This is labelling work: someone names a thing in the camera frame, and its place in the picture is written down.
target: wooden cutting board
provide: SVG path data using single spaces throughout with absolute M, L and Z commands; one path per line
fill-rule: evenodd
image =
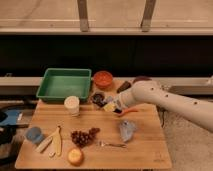
M 104 91 L 105 95 L 116 95 L 116 89 L 123 83 L 114 80 L 113 85 Z M 100 91 L 92 86 L 91 94 Z M 49 158 L 49 148 L 42 154 L 35 151 L 36 146 L 25 140 L 20 149 L 15 167 L 17 169 L 169 169 L 171 160 L 156 107 L 151 104 L 136 106 L 139 112 L 117 117 L 113 112 L 105 112 L 90 102 L 81 104 L 80 115 L 72 117 L 63 104 L 38 102 L 30 127 L 39 126 L 45 135 L 61 126 L 63 139 L 62 155 Z M 127 148 L 99 147 L 96 143 L 82 149 L 85 159 L 81 166 L 74 167 L 67 161 L 72 143 L 70 133 L 75 130 L 88 131 L 98 127 L 98 140 L 122 143 L 119 123 L 133 121 L 137 130 Z

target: orange bowl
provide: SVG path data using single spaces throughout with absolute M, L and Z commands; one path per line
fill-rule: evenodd
M 98 71 L 93 76 L 95 85 L 100 89 L 105 89 L 112 84 L 113 76 L 108 71 Z

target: bunch of grapes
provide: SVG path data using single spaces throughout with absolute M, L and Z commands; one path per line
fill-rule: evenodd
M 100 128 L 91 128 L 89 132 L 83 131 L 74 131 L 71 132 L 72 142 L 80 147 L 83 148 L 88 144 L 91 144 L 95 139 L 96 134 L 100 131 Z

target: blue cloth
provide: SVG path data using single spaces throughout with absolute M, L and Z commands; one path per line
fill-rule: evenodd
M 7 118 L 0 122 L 0 126 L 5 126 L 5 125 L 16 125 L 17 124 L 17 119 L 19 114 L 21 113 L 20 110 L 7 110 L 5 112 L 7 114 Z

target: white cup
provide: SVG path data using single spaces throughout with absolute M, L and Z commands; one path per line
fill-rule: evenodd
M 79 98 L 76 96 L 69 96 L 64 101 L 64 106 L 67 108 L 72 116 L 79 115 L 79 104 Z

